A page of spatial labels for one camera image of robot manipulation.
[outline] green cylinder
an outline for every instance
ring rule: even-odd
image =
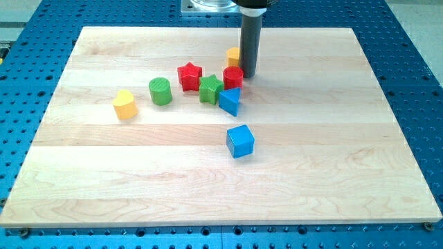
[[[172,101],[171,84],[169,80],[158,77],[150,82],[151,99],[154,104],[162,106]]]

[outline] toy block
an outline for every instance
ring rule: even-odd
[[[119,90],[117,97],[112,100],[112,105],[116,111],[117,118],[120,120],[132,118],[138,113],[134,96],[128,90]]]
[[[226,145],[233,158],[252,154],[254,136],[247,125],[229,129],[226,136]]]
[[[217,79],[217,76],[200,77],[200,102],[216,104],[219,99],[219,93],[223,90],[223,82]]]
[[[239,47],[229,48],[226,51],[226,56],[228,58],[228,66],[238,66],[240,58],[240,48]]]
[[[224,89],[243,87],[243,70],[238,66],[229,66],[223,70]]]
[[[219,107],[232,116],[237,117],[241,93],[242,90],[240,87],[221,91],[219,94]]]
[[[179,83],[183,91],[198,91],[200,87],[200,77],[203,76],[203,69],[188,62],[185,66],[177,68],[179,73]]]
[[[149,88],[154,104],[162,106],[172,101],[171,84],[169,80],[163,77],[155,78],[151,80]]]

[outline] red star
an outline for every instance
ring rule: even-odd
[[[200,77],[203,76],[203,69],[200,66],[194,66],[189,62],[186,66],[178,67],[177,71],[183,91],[199,91]]]

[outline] orange block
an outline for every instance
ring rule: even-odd
[[[119,90],[117,97],[112,100],[112,105],[116,110],[117,118],[124,120],[132,118],[138,113],[134,96],[128,90]]]
[[[240,57],[240,48],[233,47],[226,51],[226,56],[228,58],[228,66],[238,66],[238,61]]]

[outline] wooden cutting board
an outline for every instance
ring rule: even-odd
[[[237,28],[86,27],[1,214],[1,225],[438,221],[441,212],[349,28],[265,28],[238,117],[182,92],[177,67],[222,78]],[[166,77],[158,107],[148,82]],[[139,114],[116,118],[120,89]],[[226,130],[255,151],[234,160]]]

